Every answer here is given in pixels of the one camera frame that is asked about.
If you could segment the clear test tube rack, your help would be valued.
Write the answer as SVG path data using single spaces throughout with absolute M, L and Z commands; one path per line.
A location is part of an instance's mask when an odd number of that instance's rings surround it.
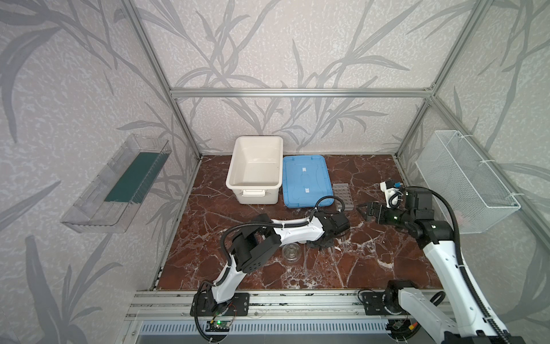
M 332 185 L 332 191 L 334 196 L 344 202 L 342 204 L 340 201 L 336 201 L 336 208 L 338 211 L 349 212 L 354 209 L 354 203 L 348 183 L 334 183 Z

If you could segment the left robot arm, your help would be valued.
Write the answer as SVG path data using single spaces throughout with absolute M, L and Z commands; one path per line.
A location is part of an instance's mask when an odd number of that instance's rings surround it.
M 350 221 L 344 213 L 318 209 L 303 219 L 276 220 L 262 214 L 251 222 L 233 226 L 221 235 L 226 264 L 207 287 L 207 299 L 213 306 L 228 303 L 246 275 L 263 267 L 280 247 L 290 244 L 332 247 L 335 239 L 349 228 Z

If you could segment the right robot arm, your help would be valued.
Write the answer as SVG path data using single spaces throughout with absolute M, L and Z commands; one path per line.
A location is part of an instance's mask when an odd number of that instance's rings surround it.
M 452 307 L 449 317 L 409 281 L 388 282 L 385 306 L 406 312 L 436 343 L 524 343 L 510 334 L 490 308 L 461 251 L 461 236 L 451 205 L 437 192 L 420 186 L 396 188 L 385 203 L 357 206 L 378 224 L 405 229 L 433 266 Z

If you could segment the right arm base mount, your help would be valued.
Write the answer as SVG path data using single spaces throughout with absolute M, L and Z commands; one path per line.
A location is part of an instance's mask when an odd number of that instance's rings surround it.
M 385 293 L 375 292 L 371 289 L 361 289 L 357 292 L 357 298 L 363 306 L 365 315 L 401 315 L 402 312 L 388 308 L 385 304 Z

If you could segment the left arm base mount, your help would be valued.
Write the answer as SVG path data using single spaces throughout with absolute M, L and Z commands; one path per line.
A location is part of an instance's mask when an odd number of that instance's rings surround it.
M 218 303 L 210 292 L 202 292 L 193 298 L 190 315 L 198 317 L 208 316 L 236 316 L 243 317 L 249 313 L 250 294 L 236 293 L 232 299 Z

